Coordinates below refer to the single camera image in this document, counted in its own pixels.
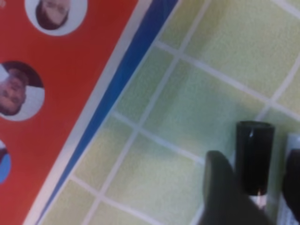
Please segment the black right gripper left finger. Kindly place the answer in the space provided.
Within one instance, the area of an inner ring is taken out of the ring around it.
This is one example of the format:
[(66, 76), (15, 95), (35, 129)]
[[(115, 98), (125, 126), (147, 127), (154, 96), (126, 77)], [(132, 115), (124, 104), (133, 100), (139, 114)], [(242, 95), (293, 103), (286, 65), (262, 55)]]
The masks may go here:
[(217, 150), (205, 157), (204, 209), (199, 225), (272, 225), (270, 218), (242, 192), (228, 159)]

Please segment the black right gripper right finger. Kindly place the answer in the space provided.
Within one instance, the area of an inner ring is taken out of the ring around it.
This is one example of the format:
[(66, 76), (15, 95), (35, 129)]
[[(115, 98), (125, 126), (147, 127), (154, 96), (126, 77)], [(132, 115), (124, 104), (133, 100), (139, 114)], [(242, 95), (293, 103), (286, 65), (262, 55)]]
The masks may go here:
[(300, 219), (300, 149), (288, 155), (283, 179), (283, 196), (296, 220)]

